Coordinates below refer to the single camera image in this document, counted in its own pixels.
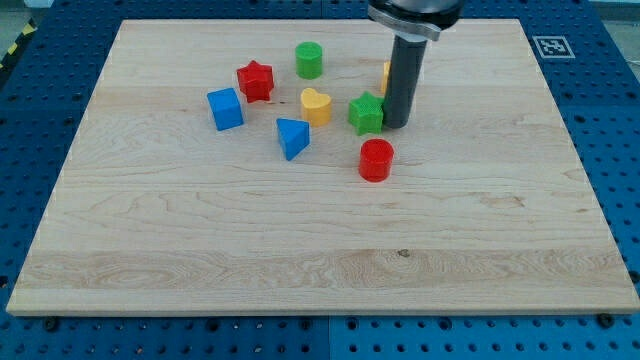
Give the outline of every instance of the wood grain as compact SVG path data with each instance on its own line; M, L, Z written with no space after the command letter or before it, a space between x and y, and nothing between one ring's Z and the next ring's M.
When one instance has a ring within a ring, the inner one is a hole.
M295 76L293 49L324 47ZM391 177L357 173L392 35L368 21L125 21L8 305L14 315L634 312L638 296L514 20L431 44ZM270 102L217 132L206 92L251 59ZM333 121L284 161L308 86Z

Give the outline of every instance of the blue table surface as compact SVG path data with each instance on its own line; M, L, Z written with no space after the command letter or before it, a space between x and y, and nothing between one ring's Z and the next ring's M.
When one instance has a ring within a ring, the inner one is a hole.
M366 18L366 6L57 0L0 92L0 359L640 358L638 315L56 319L4 311L122 19L349 19ZM595 11L586 0L468 0L463 17L521 21L637 282L640 85ZM568 45L574 58L543 57L538 36L563 36L560 53Z

